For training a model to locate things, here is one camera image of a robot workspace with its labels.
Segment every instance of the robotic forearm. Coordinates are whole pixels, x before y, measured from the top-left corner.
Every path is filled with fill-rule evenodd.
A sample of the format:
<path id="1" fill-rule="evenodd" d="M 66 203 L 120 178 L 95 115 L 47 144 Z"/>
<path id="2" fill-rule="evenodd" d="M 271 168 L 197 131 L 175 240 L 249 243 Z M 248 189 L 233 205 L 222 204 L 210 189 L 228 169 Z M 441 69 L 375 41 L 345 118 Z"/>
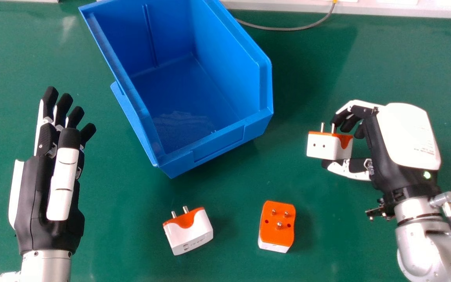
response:
<path id="1" fill-rule="evenodd" d="M 451 192 L 437 185 L 441 157 L 427 113 L 404 103 L 353 100 L 336 112 L 332 128 L 350 132 L 360 121 L 354 137 L 365 138 L 371 157 L 324 159 L 322 166 L 382 192 L 366 214 L 396 218 L 397 259 L 409 280 L 451 281 Z"/>
<path id="2" fill-rule="evenodd" d="M 15 230 L 22 269 L 3 273 L 0 282 L 68 282 L 70 259 L 83 236 L 85 218 L 78 209 L 84 147 L 95 134 L 72 98 L 49 87 L 41 99 L 34 156 L 16 160 L 9 200 L 9 222 Z"/>

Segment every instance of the green tabletop surface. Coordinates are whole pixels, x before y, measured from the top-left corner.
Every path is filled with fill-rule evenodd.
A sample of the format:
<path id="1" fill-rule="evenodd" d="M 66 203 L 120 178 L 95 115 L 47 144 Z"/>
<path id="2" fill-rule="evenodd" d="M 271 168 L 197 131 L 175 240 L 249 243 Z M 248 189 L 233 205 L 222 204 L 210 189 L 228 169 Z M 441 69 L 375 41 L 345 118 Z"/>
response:
<path id="1" fill-rule="evenodd" d="M 32 155 L 46 87 L 70 93 L 97 134 L 85 149 L 84 237 L 72 282 L 406 281 L 395 221 L 364 211 L 381 193 L 306 157 L 307 132 L 352 99 L 407 102 L 430 115 L 451 190 L 451 19 L 334 14 L 300 32 L 247 32 L 272 61 L 274 116 L 265 134 L 175 179 L 152 167 L 109 85 L 114 81 L 78 7 L 0 2 L 0 273 L 20 269 L 7 207 L 15 159 Z M 321 14 L 232 11 L 243 20 L 304 25 Z M 353 155 L 367 157 L 365 141 Z M 286 254 L 257 245 L 266 200 L 297 209 Z M 203 206 L 214 238 L 173 256 L 162 223 Z"/>

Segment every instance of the power plug adapter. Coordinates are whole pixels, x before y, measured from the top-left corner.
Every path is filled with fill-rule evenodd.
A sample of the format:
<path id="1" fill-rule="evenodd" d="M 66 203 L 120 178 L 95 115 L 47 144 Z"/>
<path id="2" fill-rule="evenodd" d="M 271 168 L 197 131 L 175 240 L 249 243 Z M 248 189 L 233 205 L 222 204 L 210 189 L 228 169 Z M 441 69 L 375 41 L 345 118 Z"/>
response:
<path id="1" fill-rule="evenodd" d="M 258 247 L 286 253 L 295 240 L 295 206 L 266 201 L 258 228 Z"/>
<path id="2" fill-rule="evenodd" d="M 186 206 L 182 208 L 184 214 L 177 216 L 172 211 L 172 219 L 163 223 L 173 255 L 182 255 L 213 239 L 213 228 L 204 208 L 199 207 L 191 211 Z"/>
<path id="3" fill-rule="evenodd" d="M 307 139 L 308 157 L 318 159 L 349 159 L 352 153 L 353 136 L 350 134 L 336 134 L 335 125 L 331 132 L 324 132 L 325 124 L 321 123 L 321 131 L 310 131 Z"/>

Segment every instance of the blue plastic bin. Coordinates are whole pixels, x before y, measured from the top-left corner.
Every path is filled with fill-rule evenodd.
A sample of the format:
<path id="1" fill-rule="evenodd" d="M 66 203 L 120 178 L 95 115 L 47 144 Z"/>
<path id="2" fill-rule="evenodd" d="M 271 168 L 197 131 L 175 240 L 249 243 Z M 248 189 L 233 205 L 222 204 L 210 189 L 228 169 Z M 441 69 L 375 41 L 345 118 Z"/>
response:
<path id="1" fill-rule="evenodd" d="M 218 0 L 104 0 L 80 11 L 114 95 L 170 178 L 265 131 L 271 62 Z"/>

